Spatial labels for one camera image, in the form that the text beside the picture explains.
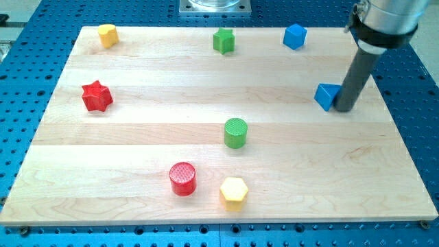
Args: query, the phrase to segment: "red star block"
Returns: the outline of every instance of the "red star block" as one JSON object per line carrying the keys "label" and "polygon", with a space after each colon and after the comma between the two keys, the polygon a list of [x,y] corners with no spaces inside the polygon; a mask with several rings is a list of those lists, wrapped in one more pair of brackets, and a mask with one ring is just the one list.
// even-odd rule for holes
{"label": "red star block", "polygon": [[100,110],[104,112],[109,104],[112,103],[110,89],[107,86],[102,86],[97,80],[90,85],[82,86],[84,93],[82,99],[88,111]]}

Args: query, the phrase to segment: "metal mount plate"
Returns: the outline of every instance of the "metal mount plate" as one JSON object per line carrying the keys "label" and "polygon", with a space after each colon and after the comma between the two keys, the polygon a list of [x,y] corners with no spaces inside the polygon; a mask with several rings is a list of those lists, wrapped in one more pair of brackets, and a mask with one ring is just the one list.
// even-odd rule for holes
{"label": "metal mount plate", "polygon": [[191,0],[180,0],[180,16],[250,16],[252,6],[250,0],[239,0],[237,3],[224,8],[214,8],[197,4]]}

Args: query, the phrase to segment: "blue pegboard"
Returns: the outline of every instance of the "blue pegboard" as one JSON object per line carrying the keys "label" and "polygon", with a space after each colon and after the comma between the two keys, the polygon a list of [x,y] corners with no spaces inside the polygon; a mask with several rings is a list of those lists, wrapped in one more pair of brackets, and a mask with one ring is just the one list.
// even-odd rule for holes
{"label": "blue pegboard", "polygon": [[[0,65],[0,197],[8,195],[83,25],[344,27],[356,1],[252,0],[252,16],[178,16],[176,0],[42,0]],[[439,89],[410,46],[389,50],[377,86],[439,205]],[[0,227],[0,246],[439,246],[439,221],[352,224]]]}

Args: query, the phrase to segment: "plastic block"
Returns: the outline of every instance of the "plastic block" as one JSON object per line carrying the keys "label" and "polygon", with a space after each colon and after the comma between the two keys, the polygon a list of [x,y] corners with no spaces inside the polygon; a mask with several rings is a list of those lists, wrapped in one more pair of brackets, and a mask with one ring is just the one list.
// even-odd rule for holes
{"label": "plastic block", "polygon": [[342,86],[334,84],[319,84],[314,99],[323,110],[328,111]]}
{"label": "plastic block", "polygon": [[295,50],[303,46],[306,37],[307,30],[299,24],[294,24],[285,30],[283,44]]}
{"label": "plastic block", "polygon": [[113,24],[100,25],[97,28],[97,32],[101,38],[101,44],[104,48],[108,49],[119,42],[116,26]]}
{"label": "plastic block", "polygon": [[104,112],[107,106],[112,103],[110,89],[107,86],[102,86],[98,80],[82,86],[82,89],[84,89],[82,100],[84,100],[88,111],[100,110]]}
{"label": "plastic block", "polygon": [[195,168],[187,162],[176,163],[169,171],[172,191],[179,196],[188,196],[195,191],[197,182]]}
{"label": "plastic block", "polygon": [[227,120],[224,125],[224,143],[229,148],[241,148],[246,144],[247,123],[239,118]]}
{"label": "plastic block", "polygon": [[225,54],[235,50],[235,36],[233,30],[225,30],[220,28],[218,32],[213,35],[213,49]]}
{"label": "plastic block", "polygon": [[247,200],[248,188],[242,178],[228,177],[219,188],[219,200],[226,211],[239,212]]}

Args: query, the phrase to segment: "wood grain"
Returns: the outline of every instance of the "wood grain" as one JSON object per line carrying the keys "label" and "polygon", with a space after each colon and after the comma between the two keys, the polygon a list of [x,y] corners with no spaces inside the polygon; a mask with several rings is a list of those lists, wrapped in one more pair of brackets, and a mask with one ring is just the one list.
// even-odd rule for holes
{"label": "wood grain", "polygon": [[[438,216],[370,78],[350,113],[324,112],[321,82],[340,83],[356,51],[335,28],[282,45],[281,28],[236,28],[235,52],[213,28],[118,27],[104,49],[84,27],[0,222],[20,225],[432,220]],[[81,85],[100,80],[114,104],[87,112]],[[248,122],[247,144],[223,144],[224,122]],[[198,188],[171,191],[169,168],[192,163]],[[241,176],[242,212],[219,187]]]}

